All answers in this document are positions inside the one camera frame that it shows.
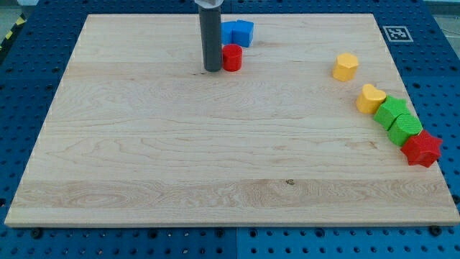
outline blue cube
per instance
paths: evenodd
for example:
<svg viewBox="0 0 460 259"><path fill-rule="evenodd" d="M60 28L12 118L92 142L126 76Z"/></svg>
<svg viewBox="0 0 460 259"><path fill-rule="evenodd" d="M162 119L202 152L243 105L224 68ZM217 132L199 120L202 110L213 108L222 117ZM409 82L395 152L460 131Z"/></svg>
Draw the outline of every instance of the blue cube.
<svg viewBox="0 0 460 259"><path fill-rule="evenodd" d="M232 32L233 32L233 27L235 26L236 22L222 22L222 44L227 45L233 43L232 40Z"/></svg>
<svg viewBox="0 0 460 259"><path fill-rule="evenodd" d="M251 45L253 31L254 22L237 20L233 27L233 43L242 47L249 47Z"/></svg>

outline red star block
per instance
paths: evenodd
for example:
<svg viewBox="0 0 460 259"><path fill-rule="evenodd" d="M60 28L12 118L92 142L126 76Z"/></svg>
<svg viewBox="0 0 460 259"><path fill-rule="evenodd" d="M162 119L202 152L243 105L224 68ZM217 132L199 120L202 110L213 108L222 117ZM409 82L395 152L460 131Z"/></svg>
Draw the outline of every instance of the red star block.
<svg viewBox="0 0 460 259"><path fill-rule="evenodd" d="M439 146L442 139L433 137L426 130L409 138L401 151L408 157L409 165L430 167L441 156Z"/></svg>

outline green block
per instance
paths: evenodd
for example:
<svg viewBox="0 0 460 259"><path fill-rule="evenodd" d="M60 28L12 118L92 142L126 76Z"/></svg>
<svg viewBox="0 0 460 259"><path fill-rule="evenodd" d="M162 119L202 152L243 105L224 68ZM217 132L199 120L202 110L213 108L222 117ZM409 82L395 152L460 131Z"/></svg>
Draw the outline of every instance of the green block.
<svg viewBox="0 0 460 259"><path fill-rule="evenodd" d="M388 138L395 145L402 147L410 136L417 135L422 129L419 119L411 114L401 114L388 130Z"/></svg>
<svg viewBox="0 0 460 259"><path fill-rule="evenodd" d="M374 121L379 122L385 130L389 130L396 118L401 114L410 114L406 106L406 100L387 96L385 102L380 105L375 113Z"/></svg>

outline perforated blue panel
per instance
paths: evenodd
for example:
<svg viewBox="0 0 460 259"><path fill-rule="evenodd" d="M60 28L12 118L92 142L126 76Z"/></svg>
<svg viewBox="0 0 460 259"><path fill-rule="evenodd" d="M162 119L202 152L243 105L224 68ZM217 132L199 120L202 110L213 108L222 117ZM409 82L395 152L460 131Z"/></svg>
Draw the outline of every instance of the perforated blue panel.
<svg viewBox="0 0 460 259"><path fill-rule="evenodd" d="M222 10L373 13L423 126L443 139L439 163L459 201L460 61L423 2L225 0ZM196 12L192 0L40 1L0 67L1 223L86 15ZM406 27L412 42L393 41L384 26ZM13 230L0 224L0 258L460 258L459 240L460 227Z"/></svg>

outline toy block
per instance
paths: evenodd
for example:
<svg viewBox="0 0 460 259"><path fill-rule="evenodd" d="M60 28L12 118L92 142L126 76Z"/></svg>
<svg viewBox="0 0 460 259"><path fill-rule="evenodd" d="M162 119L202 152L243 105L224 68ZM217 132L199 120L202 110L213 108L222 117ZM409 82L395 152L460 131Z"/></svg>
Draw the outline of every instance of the toy block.
<svg viewBox="0 0 460 259"><path fill-rule="evenodd" d="M237 20L233 27L232 39L234 44L249 47L254 32L254 22Z"/></svg>
<svg viewBox="0 0 460 259"><path fill-rule="evenodd" d="M391 125L401 114L410 114L406 106L405 99L396 99L393 96L387 96L383 104L374 115L374 121L379 122L385 130L389 130Z"/></svg>
<svg viewBox="0 0 460 259"><path fill-rule="evenodd" d="M356 107L362 113L374 114L386 98L387 94L384 91L367 83L362 86L361 94L356 100Z"/></svg>
<svg viewBox="0 0 460 259"><path fill-rule="evenodd" d="M242 67L243 50L237 44L228 44L222 48L222 67L226 71L238 71Z"/></svg>
<svg viewBox="0 0 460 259"><path fill-rule="evenodd" d="M388 130L388 138L395 145L403 146L410 136L417 135L422 131L420 120L411 114L401 114L398 116Z"/></svg>
<svg viewBox="0 0 460 259"><path fill-rule="evenodd" d="M354 78L359 66L358 58L350 53L343 53L337 56L333 65L332 76L339 81L349 81Z"/></svg>
<svg viewBox="0 0 460 259"><path fill-rule="evenodd" d="M222 22L221 28L222 28L222 44L228 45L233 42L232 40L232 33L233 33L233 27L235 26L236 22Z"/></svg>
<svg viewBox="0 0 460 259"><path fill-rule="evenodd" d="M409 137L401 151L408 158L409 165L422 165L429 168L441 156L439 147L442 139L433 137L426 130L419 135Z"/></svg>

